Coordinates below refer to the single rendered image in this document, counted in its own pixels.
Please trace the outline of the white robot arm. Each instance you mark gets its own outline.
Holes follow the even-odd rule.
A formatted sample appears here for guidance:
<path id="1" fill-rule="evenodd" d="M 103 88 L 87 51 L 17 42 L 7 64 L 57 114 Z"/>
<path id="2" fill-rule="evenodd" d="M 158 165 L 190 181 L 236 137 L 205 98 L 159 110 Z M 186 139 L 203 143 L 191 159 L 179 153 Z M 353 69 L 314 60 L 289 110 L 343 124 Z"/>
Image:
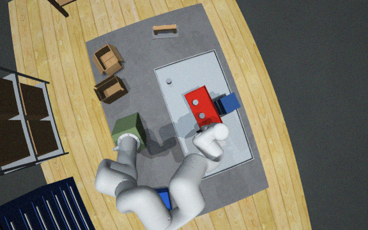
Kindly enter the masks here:
<path id="1" fill-rule="evenodd" d="M 154 188 L 137 184 L 136 158 L 140 140 L 132 133 L 118 138 L 117 147 L 112 149 L 119 151 L 116 161 L 105 158 L 100 162 L 95 189 L 115 197 L 120 213 L 134 212 L 146 230 L 177 230 L 204 209 L 206 202 L 199 186 L 204 174 L 214 171 L 222 162 L 221 146 L 226 145 L 228 135 L 227 125 L 211 123 L 194 136 L 193 144 L 205 157 L 196 153 L 187 155 L 172 176 L 169 190 L 177 207 L 170 211 Z"/>

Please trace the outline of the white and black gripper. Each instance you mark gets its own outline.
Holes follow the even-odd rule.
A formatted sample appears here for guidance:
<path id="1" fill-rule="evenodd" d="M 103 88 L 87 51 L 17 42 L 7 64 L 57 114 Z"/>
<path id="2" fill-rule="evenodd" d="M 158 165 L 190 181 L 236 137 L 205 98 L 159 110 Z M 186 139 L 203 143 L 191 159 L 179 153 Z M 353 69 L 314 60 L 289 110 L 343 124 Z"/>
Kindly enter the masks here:
<path id="1" fill-rule="evenodd" d="M 207 129 L 207 127 L 208 127 L 208 125 L 203 125 L 203 126 L 201 126 L 201 129 L 200 129 L 200 130 L 198 130 L 198 131 L 196 131 L 196 132 L 197 132 L 197 133 L 202 132 L 202 131 L 206 130 L 206 129 Z"/>

